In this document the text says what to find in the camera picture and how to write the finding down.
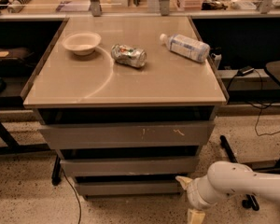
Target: terrazzo floor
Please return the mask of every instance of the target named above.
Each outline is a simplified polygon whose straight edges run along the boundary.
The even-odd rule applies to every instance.
[[[225,135],[239,162],[274,160],[280,157],[280,133],[257,136],[255,125],[259,110],[227,107],[219,110],[216,128],[200,154],[200,162],[191,177],[205,175],[214,161],[226,160],[219,137]],[[20,114],[0,118],[20,144],[44,142],[38,123]],[[257,130],[280,130],[280,107],[262,111]],[[0,156],[0,224],[76,224],[79,205],[76,195],[62,175],[58,186],[51,184],[55,161],[53,151]],[[236,196],[206,211],[203,224],[280,224],[280,206],[260,197],[258,212],[241,206],[245,196]],[[78,197],[80,223],[88,224],[186,224],[188,203],[185,195],[149,195],[130,197]]]

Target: cabinet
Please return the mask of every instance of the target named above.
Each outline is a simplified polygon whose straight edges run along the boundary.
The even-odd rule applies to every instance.
[[[69,54],[62,38],[81,25],[102,36],[101,49],[115,41],[145,49],[147,65]],[[226,96],[208,61],[160,45],[160,34],[173,31],[195,37],[187,17],[73,17],[36,76],[24,104],[80,195],[177,193],[175,176],[195,171]]]

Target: power adapter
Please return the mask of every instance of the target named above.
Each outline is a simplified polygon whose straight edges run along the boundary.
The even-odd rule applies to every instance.
[[[244,67],[244,68],[242,68],[242,69],[239,69],[238,71],[237,71],[237,76],[240,76],[240,77],[244,77],[244,76],[246,76],[246,75],[248,75],[248,74],[250,74],[250,73],[252,73],[254,71],[254,68],[253,67],[251,67],[251,66],[246,66],[246,67]]]

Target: drawer front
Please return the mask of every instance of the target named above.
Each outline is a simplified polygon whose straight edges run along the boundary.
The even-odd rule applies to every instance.
[[[43,125],[40,132],[51,149],[102,147],[201,146],[213,121]]]
[[[61,166],[69,176],[163,175],[192,173],[198,161],[198,157],[61,160]]]
[[[183,191],[176,181],[75,184],[75,189],[83,196],[173,194]]]

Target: top drawer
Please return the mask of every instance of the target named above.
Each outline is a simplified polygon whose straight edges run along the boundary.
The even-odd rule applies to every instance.
[[[51,149],[201,146],[213,121],[43,125]]]

